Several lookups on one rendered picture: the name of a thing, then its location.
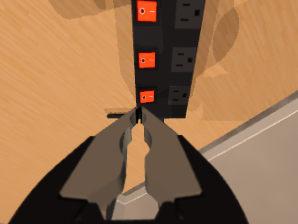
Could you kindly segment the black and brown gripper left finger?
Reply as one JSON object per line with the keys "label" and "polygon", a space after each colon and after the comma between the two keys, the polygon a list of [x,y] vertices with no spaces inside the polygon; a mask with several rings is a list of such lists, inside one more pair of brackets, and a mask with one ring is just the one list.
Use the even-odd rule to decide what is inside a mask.
{"label": "black and brown gripper left finger", "polygon": [[89,136],[37,183],[8,224],[78,221],[87,203],[97,203],[104,220],[111,220],[124,190],[127,146],[139,115],[140,107],[135,107]]}

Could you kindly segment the black power strip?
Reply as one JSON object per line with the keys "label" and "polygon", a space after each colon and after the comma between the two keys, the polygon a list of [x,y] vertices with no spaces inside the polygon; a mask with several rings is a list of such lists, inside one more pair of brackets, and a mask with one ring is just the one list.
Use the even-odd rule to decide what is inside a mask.
{"label": "black power strip", "polygon": [[186,118],[206,0],[131,0],[136,107]]}

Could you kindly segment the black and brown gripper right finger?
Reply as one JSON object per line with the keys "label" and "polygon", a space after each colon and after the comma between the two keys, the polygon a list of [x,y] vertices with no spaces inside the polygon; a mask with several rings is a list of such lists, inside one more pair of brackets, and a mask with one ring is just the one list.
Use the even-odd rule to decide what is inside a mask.
{"label": "black and brown gripper right finger", "polygon": [[249,224],[235,194],[216,168],[183,136],[140,107],[146,192],[158,203],[172,201],[176,218],[195,224]]}

